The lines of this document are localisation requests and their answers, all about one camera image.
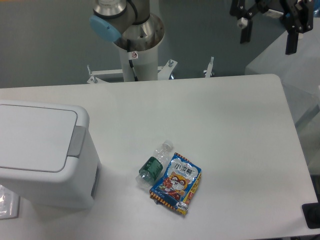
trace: bolt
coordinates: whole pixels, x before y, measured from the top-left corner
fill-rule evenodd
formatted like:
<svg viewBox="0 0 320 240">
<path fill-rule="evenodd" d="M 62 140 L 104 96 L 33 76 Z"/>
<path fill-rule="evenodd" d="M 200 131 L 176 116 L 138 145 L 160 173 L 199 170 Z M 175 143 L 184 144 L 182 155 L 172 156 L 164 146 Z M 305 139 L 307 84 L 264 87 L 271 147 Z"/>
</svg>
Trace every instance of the bolt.
<svg viewBox="0 0 320 240">
<path fill-rule="evenodd" d="M 91 72 L 91 70 L 90 70 L 90 67 L 89 67 L 89 65 L 87 65 L 87 66 L 86 66 L 86 68 L 88 69 L 88 72 L 89 72 L 89 76 L 91 76 L 91 75 L 92 75 L 92 72 Z"/>
</svg>

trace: green bottle label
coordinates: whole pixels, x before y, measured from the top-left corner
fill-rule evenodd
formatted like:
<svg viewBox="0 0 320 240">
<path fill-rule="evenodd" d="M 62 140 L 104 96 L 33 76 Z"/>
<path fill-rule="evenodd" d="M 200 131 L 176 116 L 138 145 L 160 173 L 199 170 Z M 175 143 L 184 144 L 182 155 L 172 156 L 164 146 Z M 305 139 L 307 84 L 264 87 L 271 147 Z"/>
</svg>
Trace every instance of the green bottle label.
<svg viewBox="0 0 320 240">
<path fill-rule="evenodd" d="M 157 179 L 157 177 L 159 176 L 159 174 L 161 173 L 163 168 L 164 167 L 162 166 L 162 164 L 155 157 L 152 156 L 142 166 L 142 168 L 139 170 L 139 173 L 141 173 L 141 171 L 145 170 L 151 174 L 153 180 L 155 181 Z"/>
</svg>

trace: cartoon character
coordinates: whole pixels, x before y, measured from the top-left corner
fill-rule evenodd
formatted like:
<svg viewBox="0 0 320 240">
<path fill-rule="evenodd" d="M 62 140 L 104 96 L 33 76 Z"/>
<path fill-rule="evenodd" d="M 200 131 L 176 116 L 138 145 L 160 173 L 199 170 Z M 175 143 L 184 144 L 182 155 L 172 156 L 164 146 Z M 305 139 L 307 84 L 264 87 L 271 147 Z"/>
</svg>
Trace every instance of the cartoon character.
<svg viewBox="0 0 320 240">
<path fill-rule="evenodd" d="M 159 188 L 177 201 L 180 201 L 180 198 L 186 194 L 184 190 L 187 188 L 188 183 L 190 183 L 189 179 L 186 179 L 184 176 L 176 174 L 173 171 L 171 175 L 163 181 Z"/>
</svg>

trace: snack package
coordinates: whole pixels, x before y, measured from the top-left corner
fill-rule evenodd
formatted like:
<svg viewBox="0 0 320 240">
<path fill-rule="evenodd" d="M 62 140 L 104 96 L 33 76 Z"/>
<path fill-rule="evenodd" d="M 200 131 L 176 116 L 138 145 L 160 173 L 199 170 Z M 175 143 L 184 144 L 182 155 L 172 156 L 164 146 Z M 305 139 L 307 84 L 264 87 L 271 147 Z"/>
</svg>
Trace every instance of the snack package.
<svg viewBox="0 0 320 240">
<path fill-rule="evenodd" d="M 163 177 L 150 189 L 150 198 L 156 204 L 165 205 L 185 215 L 200 178 L 201 168 L 175 153 Z"/>
</svg>

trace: white table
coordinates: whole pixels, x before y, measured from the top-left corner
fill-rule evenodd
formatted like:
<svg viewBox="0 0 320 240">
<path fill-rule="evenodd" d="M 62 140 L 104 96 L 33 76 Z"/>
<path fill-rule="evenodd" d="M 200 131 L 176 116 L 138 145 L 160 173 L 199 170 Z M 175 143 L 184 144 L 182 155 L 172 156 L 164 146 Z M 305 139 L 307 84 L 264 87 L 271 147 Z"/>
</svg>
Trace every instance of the white table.
<svg viewBox="0 0 320 240">
<path fill-rule="evenodd" d="M 279 78 L 0 89 L 0 99 L 80 105 L 103 169 L 92 209 L 32 205 L 0 222 L 1 240 L 245 240 L 320 233 L 302 204 L 317 201 Z M 162 141 L 202 168 L 186 217 L 135 182 Z"/>
</svg>

